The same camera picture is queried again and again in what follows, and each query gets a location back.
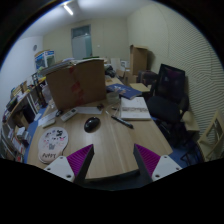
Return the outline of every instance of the striped wall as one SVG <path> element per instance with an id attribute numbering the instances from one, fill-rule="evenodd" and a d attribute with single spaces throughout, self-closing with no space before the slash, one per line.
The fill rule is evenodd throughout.
<path id="1" fill-rule="evenodd" d="M 152 71 L 158 73 L 161 63 L 185 70 L 190 110 L 201 135 L 216 109 L 224 114 L 224 72 L 212 46 L 191 22 L 156 2 L 131 14 L 127 24 L 129 45 L 153 52 Z"/>

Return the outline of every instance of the wall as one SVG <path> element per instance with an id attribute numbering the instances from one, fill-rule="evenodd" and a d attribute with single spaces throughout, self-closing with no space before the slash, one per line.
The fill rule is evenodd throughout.
<path id="1" fill-rule="evenodd" d="M 217 108 L 224 113 L 224 72 L 206 38 L 188 20 L 159 3 L 127 18 L 130 44 L 154 54 L 151 70 L 161 63 L 185 70 L 190 106 L 203 133 Z"/>
<path id="2" fill-rule="evenodd" d="M 37 45 L 36 51 L 33 51 L 34 45 Z M 0 71 L 1 118 L 10 100 L 11 90 L 36 72 L 34 55 L 42 50 L 43 37 L 29 37 L 18 40 L 8 53 Z"/>
<path id="3" fill-rule="evenodd" d="M 92 19 L 56 29 L 44 36 L 44 49 L 54 50 L 56 61 L 73 57 L 71 29 L 88 24 L 91 25 L 93 56 L 129 60 L 127 21 L 124 18 Z"/>

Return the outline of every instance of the pen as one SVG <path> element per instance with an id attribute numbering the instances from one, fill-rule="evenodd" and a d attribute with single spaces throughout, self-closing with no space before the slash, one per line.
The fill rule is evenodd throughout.
<path id="1" fill-rule="evenodd" d="M 115 117 L 114 115 L 112 115 L 111 117 L 112 117 L 114 120 L 116 120 L 116 121 L 122 123 L 123 125 L 125 125 L 125 126 L 131 128 L 131 129 L 134 128 L 132 124 L 130 124 L 130 123 L 128 123 L 128 122 L 126 122 L 126 121 L 124 121 L 124 120 L 118 118 L 118 117 Z"/>

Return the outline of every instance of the mouse pad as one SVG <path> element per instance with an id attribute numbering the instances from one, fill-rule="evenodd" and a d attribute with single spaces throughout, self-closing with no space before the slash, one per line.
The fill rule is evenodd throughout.
<path id="1" fill-rule="evenodd" d="M 64 128 L 53 127 L 44 132 L 38 143 L 39 160 L 51 163 L 62 155 L 68 144 L 68 133 Z"/>

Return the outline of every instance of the ceiling light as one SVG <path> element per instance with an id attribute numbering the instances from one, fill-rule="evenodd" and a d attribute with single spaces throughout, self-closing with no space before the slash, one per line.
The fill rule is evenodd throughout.
<path id="1" fill-rule="evenodd" d="M 73 15 L 72 10 L 71 10 L 67 5 L 64 5 L 64 8 L 68 11 L 68 13 L 69 13 L 70 15 Z"/>

